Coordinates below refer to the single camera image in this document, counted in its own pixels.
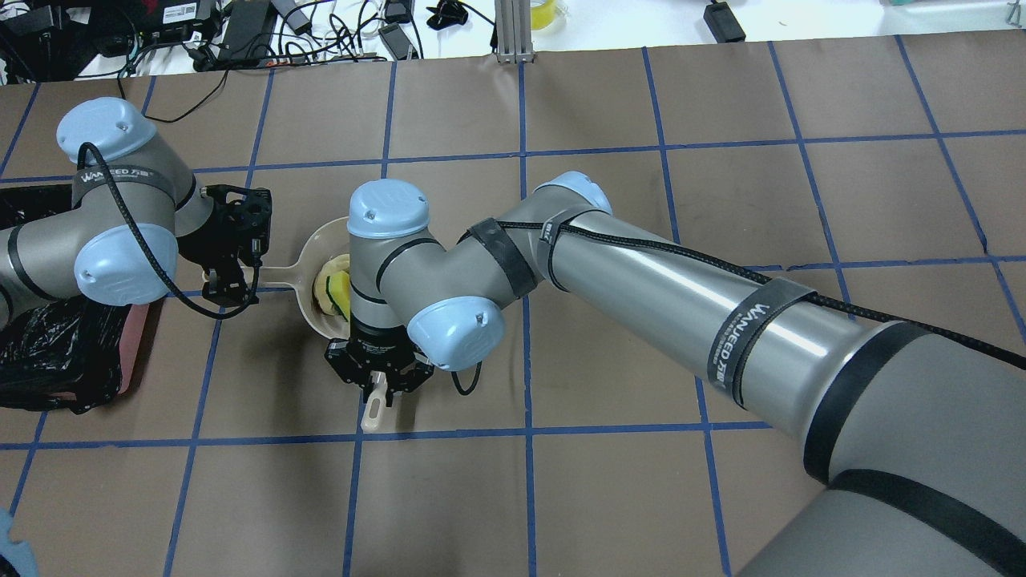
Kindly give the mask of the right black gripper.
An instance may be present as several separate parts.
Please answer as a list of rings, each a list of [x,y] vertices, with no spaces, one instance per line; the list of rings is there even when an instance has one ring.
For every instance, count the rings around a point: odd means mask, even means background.
[[[415,343],[402,325],[380,328],[350,322],[348,337],[334,337],[324,358],[337,375],[362,392],[362,403],[374,392],[378,372],[386,375],[388,394],[413,392],[433,376],[435,366],[418,361]]]

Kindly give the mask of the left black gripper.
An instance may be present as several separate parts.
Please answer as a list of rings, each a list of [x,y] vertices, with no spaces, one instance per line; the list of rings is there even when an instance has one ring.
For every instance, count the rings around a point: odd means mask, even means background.
[[[189,260],[204,269],[203,299],[227,307],[256,305],[256,267],[270,248],[271,191],[212,185],[200,197],[212,206],[201,226],[189,233]],[[226,293],[219,277],[231,277]]]

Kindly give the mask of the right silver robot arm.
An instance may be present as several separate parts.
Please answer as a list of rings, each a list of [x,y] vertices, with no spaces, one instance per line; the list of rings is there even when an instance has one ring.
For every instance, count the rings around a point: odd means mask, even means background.
[[[405,180],[349,201],[349,336],[325,357],[364,397],[477,368],[503,308],[550,282],[802,444],[824,491],[744,575],[1024,573],[1022,355],[671,244],[577,171],[452,249],[428,225]]]

